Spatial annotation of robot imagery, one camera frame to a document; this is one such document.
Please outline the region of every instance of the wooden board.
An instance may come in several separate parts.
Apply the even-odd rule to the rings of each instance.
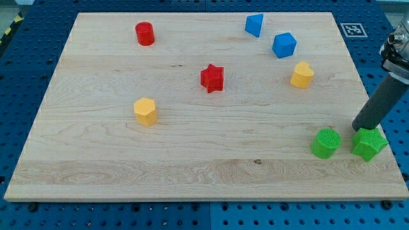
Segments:
[[[260,38],[247,13],[80,13],[5,195],[8,201],[352,201],[406,199],[389,147],[370,163],[350,153],[351,122],[367,100],[330,13],[266,13]],[[135,25],[153,24],[142,47]],[[277,59],[291,31],[295,55]],[[309,89],[289,84],[308,61]],[[225,68],[208,94],[199,74]],[[156,101],[138,125],[133,103]],[[328,160],[309,149],[333,128]]]

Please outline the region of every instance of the blue pegboard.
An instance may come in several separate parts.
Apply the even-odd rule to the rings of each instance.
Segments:
[[[392,30],[374,0],[37,0],[0,59],[1,197],[79,12],[332,12],[340,31],[341,23],[359,23],[365,31],[365,38],[341,34],[369,94],[385,75],[378,51]],[[382,122],[405,178],[408,103],[407,93]],[[0,229],[408,229],[409,202],[392,204],[386,210],[380,202],[32,205],[1,199]]]

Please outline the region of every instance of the yellow heart-shaped block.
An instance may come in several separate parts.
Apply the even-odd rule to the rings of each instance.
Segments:
[[[305,61],[300,62],[294,68],[293,76],[290,83],[298,88],[308,88],[314,77],[314,71],[309,68],[309,64]]]

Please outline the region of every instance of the blue block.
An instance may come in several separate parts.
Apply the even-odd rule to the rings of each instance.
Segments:
[[[293,55],[297,41],[291,33],[278,34],[274,38],[273,48],[278,58],[285,58]]]
[[[244,30],[256,37],[260,37],[261,25],[263,24],[263,17],[264,15],[262,13],[247,16]]]

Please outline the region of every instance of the colored block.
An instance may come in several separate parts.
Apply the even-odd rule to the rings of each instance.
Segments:
[[[291,33],[278,34],[274,38],[272,50],[278,58],[293,55],[297,41]]]
[[[309,64],[305,61],[300,62],[294,68],[293,76],[290,83],[298,88],[308,88],[314,77],[314,71],[309,68]]]
[[[361,156],[366,162],[372,160],[388,145],[388,140],[381,136],[379,129],[360,128],[352,139],[352,153]]]
[[[263,25],[263,17],[264,15],[262,13],[247,16],[244,30],[256,37],[260,37],[261,25]]]
[[[151,126],[158,120],[155,101],[150,98],[141,98],[134,103],[134,112],[138,123]]]
[[[341,146],[341,136],[331,128],[323,128],[311,144],[311,151],[318,158],[330,158]]]
[[[135,26],[138,43],[144,46],[152,45],[155,42],[153,26],[149,22],[141,22]]]
[[[209,64],[208,68],[200,72],[200,84],[207,89],[207,93],[222,91],[224,84],[224,68]]]

